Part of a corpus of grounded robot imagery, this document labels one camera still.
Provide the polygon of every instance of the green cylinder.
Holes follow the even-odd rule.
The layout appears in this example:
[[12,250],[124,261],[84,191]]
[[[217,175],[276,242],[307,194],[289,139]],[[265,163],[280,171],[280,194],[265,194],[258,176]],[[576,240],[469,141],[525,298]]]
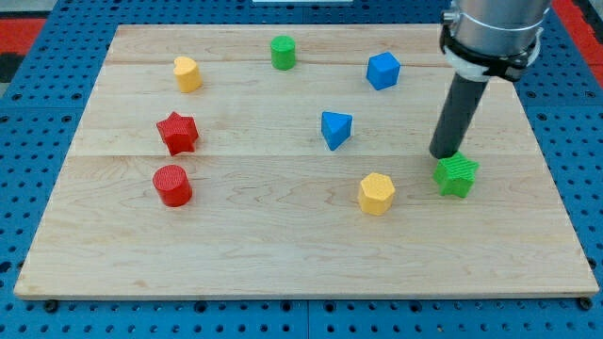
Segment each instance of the green cylinder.
[[270,43],[272,66],[286,71],[295,66],[295,41],[288,36],[278,36]]

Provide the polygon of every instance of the red cylinder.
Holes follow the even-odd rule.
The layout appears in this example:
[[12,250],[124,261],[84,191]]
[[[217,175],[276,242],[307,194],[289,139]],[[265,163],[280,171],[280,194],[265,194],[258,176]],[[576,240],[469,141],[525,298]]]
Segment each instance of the red cylinder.
[[153,185],[161,201],[169,207],[182,206],[192,197],[187,173],[180,166],[168,165],[158,169],[153,176]]

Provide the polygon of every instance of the yellow block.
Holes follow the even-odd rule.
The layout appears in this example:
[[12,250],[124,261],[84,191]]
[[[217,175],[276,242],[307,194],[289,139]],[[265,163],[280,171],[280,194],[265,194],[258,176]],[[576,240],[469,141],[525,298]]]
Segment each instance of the yellow block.
[[370,173],[360,182],[358,190],[360,209],[373,216],[380,216],[392,206],[394,193],[396,189],[389,176]]
[[173,61],[176,66],[173,74],[176,76],[178,87],[183,93],[189,93],[203,84],[197,62],[186,56],[179,56]]

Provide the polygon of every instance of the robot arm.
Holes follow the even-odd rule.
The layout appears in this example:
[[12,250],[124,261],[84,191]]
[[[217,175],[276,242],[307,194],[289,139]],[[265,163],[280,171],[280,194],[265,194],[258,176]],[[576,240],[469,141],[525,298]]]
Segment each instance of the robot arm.
[[551,0],[457,0],[442,12],[440,47],[456,73],[430,152],[453,156],[488,80],[517,81],[540,52],[540,27]]

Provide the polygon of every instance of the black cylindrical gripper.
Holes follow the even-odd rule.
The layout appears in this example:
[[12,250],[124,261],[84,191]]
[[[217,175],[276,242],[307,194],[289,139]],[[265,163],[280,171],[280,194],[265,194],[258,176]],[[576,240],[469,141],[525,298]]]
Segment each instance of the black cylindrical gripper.
[[486,85],[487,82],[470,81],[454,74],[430,144],[430,152],[436,159],[451,157],[459,150]]

